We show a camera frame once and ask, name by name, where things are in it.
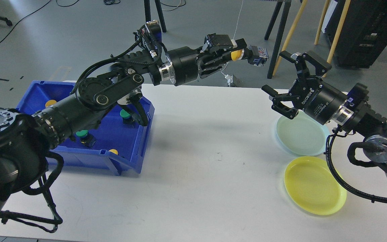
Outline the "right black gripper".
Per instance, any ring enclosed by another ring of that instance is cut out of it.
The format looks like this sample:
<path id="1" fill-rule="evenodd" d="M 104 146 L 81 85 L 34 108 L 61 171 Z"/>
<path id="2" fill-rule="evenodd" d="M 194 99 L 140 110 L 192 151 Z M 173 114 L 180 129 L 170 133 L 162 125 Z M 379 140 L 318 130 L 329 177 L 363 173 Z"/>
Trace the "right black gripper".
<path id="1" fill-rule="evenodd" d="M 261 88 L 270 96 L 273 103 L 271 108 L 288 119 L 295 118 L 298 109 L 302 109 L 308 116 L 324 125 L 347 99 L 347 95 L 321 78 L 332 65 L 313 51 L 291 54 L 284 50 L 279 56 L 295 65 L 297 78 L 289 90 L 290 94 L 278 93 L 269 85 Z M 315 68 L 314 75 L 310 73 L 307 63 Z M 283 104 L 288 101 L 293 102 L 294 107 L 289 108 Z"/>

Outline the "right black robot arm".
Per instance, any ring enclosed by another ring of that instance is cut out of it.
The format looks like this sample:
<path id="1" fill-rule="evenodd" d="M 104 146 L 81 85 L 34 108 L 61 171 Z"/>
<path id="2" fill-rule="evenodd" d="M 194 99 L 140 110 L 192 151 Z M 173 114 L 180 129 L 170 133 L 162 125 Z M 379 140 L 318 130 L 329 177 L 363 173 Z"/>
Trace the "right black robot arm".
<path id="1" fill-rule="evenodd" d="M 327 84 L 321 77 L 331 69 L 331 65 L 312 51 L 295 54 L 281 51 L 280 56 L 295 65 L 297 79 L 288 93 L 280 94 L 268 85 L 262 87 L 270 95 L 272 109 L 289 119 L 301 110 L 321 125 L 334 121 L 337 127 L 327 137 L 325 148 L 332 176 L 356 196 L 372 203 L 387 203 L 386 197 L 350 186 L 332 164 L 332 145 L 340 132 L 344 131 L 346 135 L 358 133 L 364 140 L 349 145 L 347 157 L 350 163 L 361 167 L 379 167 L 387 174 L 387 118 L 376 113 L 368 104 L 367 86 L 358 83 L 348 94 L 344 94 Z"/>

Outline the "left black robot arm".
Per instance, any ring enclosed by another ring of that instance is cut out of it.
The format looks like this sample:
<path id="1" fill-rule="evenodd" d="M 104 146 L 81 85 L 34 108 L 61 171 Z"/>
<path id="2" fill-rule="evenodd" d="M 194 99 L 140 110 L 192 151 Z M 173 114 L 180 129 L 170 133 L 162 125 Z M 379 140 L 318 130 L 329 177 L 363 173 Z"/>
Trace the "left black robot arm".
<path id="1" fill-rule="evenodd" d="M 147 126 L 139 106 L 148 73 L 154 85 L 171 81 L 175 86 L 205 78 L 230 61 L 253 57 L 253 47 L 244 39 L 208 34 L 196 49 L 187 46 L 167 51 L 158 21 L 149 21 L 136 32 L 135 43 L 120 55 L 88 67 L 68 97 L 32 115 L 16 109 L 0 111 L 0 219 L 9 219 L 54 233 L 62 218 L 49 191 L 60 175 L 64 160 L 52 152 L 78 131 L 97 129 L 115 105 L 132 104 L 138 110 L 138 124 Z M 2 210 L 9 196 L 22 191 L 42 194 L 53 218 Z"/>

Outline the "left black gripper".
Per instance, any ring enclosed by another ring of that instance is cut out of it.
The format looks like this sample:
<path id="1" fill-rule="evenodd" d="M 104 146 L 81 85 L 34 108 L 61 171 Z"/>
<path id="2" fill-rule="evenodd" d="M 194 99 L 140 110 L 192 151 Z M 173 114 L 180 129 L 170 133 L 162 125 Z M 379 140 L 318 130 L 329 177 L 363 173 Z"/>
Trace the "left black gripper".
<path id="1" fill-rule="evenodd" d="M 166 51 L 166 61 L 162 64 L 162 81 L 180 86 L 195 81 L 198 77 L 207 78 L 221 71 L 232 59 L 241 59 L 246 48 L 243 38 L 234 40 L 227 34 L 207 34 L 202 48 L 183 46 Z"/>

